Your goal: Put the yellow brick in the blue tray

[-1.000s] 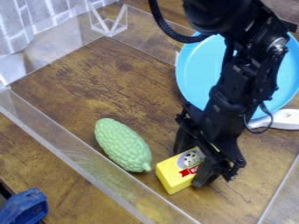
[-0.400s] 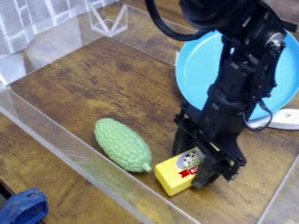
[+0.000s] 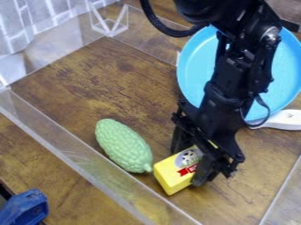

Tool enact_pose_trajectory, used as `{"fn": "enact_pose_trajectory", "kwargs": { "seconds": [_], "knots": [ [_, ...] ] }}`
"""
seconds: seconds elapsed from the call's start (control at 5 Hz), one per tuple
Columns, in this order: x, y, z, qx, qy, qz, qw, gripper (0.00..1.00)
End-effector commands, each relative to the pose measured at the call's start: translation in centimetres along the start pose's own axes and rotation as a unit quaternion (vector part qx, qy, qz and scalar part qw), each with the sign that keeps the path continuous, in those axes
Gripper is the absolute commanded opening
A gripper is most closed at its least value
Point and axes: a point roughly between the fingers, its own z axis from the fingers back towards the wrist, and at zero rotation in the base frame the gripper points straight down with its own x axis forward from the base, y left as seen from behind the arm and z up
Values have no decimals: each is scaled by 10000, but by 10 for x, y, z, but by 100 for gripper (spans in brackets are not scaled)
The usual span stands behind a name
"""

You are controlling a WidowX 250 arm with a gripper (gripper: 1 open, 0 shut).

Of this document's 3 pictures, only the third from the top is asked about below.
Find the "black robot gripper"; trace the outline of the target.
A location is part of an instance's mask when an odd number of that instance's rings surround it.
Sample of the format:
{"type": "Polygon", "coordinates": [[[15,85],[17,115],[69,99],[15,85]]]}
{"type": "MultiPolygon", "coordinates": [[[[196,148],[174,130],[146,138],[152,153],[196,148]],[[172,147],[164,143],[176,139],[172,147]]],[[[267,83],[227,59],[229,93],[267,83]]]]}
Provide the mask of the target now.
{"type": "Polygon", "coordinates": [[[177,154],[193,145],[204,153],[192,179],[194,186],[205,185],[220,173],[229,178],[245,162],[236,141],[236,133],[244,127],[241,103],[239,98],[225,98],[213,82],[206,83],[200,108],[186,99],[178,102],[178,111],[172,116],[176,129],[170,153],[177,154]]]}

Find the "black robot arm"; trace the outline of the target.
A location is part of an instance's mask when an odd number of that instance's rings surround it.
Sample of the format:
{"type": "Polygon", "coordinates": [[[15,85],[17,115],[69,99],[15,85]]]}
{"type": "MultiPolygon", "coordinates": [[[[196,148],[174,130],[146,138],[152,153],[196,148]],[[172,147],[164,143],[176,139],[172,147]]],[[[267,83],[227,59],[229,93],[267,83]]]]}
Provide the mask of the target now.
{"type": "Polygon", "coordinates": [[[204,99],[193,105],[184,98],[172,117],[177,124],[172,151],[197,145],[202,152],[192,179],[192,184],[201,186],[217,175],[231,177],[245,162],[236,133],[248,124],[252,105],[267,104],[260,94],[273,82],[272,64],[283,25],[265,0],[174,2],[192,24],[219,29],[215,72],[205,84],[204,99]]]}

